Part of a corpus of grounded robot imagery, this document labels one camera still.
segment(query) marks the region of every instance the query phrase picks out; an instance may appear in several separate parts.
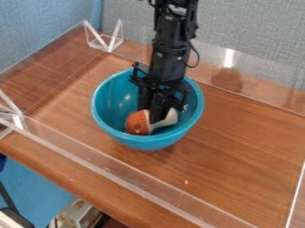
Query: wooden table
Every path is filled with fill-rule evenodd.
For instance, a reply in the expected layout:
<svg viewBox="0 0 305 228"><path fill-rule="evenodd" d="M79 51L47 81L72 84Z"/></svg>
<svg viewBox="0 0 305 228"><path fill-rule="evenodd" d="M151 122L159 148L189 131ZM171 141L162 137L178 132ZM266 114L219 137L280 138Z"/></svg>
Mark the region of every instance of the wooden table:
<svg viewBox="0 0 305 228"><path fill-rule="evenodd" d="M203 63L190 75L206 75L203 80L215 86L198 83L206 108L197 125L167 149L132 151L95 125L90 112L95 87L131 63L88 48L83 32L76 29L19 63L0 77L0 85L25 114L41 124L254 226L285 227L305 159L305 118L217 88L227 80L223 86L241 92L238 80L245 82L245 75L239 74L234 82L233 77L226 77L231 72L223 71L219 79L209 78L217 68ZM249 77L246 83L269 85L257 80ZM272 86L273 92L285 89ZM258 94L256 89L247 93ZM0 150L130 227L195 227L24 135L13 132L0 142ZM305 227L304 205L298 208L293 227Z"/></svg>

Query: teal bowl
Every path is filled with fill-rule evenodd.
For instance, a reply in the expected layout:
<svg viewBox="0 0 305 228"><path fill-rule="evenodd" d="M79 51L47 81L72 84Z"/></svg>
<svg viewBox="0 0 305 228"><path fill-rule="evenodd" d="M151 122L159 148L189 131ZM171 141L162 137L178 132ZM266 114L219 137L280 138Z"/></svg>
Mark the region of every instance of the teal bowl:
<svg viewBox="0 0 305 228"><path fill-rule="evenodd" d="M91 100L92 118L98 126L127 147L155 151L169 147L189 132L203 111L202 90L194 81L185 77L190 88L187 109L179 113L179 123L154 131L153 135L126 133L126 118L136 111L138 87L128 81L132 70L128 69L108 77L95 89Z"/></svg>

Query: gray wall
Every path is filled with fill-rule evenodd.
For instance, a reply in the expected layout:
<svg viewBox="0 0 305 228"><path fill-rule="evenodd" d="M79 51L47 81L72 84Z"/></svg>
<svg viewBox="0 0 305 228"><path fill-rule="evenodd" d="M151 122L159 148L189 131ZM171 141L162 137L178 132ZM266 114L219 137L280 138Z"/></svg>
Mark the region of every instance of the gray wall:
<svg viewBox="0 0 305 228"><path fill-rule="evenodd" d="M201 0L198 17L205 61L218 64L221 49L235 49L235 67L245 73L305 89L304 0ZM104 0L103 31L112 31L118 18L126 24L126 38L148 43L154 33L147 1Z"/></svg>
<svg viewBox="0 0 305 228"><path fill-rule="evenodd" d="M102 0L0 0L0 72L83 19L100 27Z"/></svg>

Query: bowl rim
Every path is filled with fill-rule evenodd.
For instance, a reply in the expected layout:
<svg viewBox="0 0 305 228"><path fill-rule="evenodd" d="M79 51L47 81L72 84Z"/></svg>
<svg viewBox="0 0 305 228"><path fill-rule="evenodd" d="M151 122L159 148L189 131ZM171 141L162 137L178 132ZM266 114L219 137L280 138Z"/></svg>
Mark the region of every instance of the bowl rim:
<svg viewBox="0 0 305 228"><path fill-rule="evenodd" d="M193 116L190 118L190 121L187 123L183 123L181 126L178 126L178 128L175 128L174 132L166 132L166 133L161 133L157 135L134 135L134 134L128 134L124 132L120 132L118 130L115 130L112 127L110 127L104 121L102 120L99 114L98 114L98 110L96 110L96 106L95 106L95 97L100 91L100 88L110 83L110 81L115 78L119 77L123 74L127 74L132 72L134 69L126 69L118 73L115 73L112 76L110 76L103 82L102 84L99 84L99 86L95 88L94 93L92 93L92 98L91 98L91 113L92 113L92 119L95 121L95 123L98 124L98 126L104 130L104 132L110 135L112 135L116 138L128 140L128 141L158 141L158 140L163 140L166 138L173 138L175 135L183 133L189 128L191 128L191 126L195 124L197 120L199 119L201 115L202 115L202 111L205 108L205 98L203 98L203 93L202 90L199 88L199 86L195 84L195 82L193 81L191 78L189 78L187 76L183 78L186 80L186 82L190 84L191 88L194 89L194 92L197 94L198 97L198 106L195 108L195 111L193 113Z"/></svg>

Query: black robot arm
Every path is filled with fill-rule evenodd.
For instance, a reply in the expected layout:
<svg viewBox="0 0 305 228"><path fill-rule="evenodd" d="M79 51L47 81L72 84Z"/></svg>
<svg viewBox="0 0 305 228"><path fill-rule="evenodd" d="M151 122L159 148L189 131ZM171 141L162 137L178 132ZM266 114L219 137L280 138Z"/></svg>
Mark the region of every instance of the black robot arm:
<svg viewBox="0 0 305 228"><path fill-rule="evenodd" d="M170 107L183 111L187 105L190 91L182 79L194 50L198 1L147 0L155 8L151 62L148 66L134 64L131 81L139 87L138 110L150 110L150 124L167 116Z"/></svg>

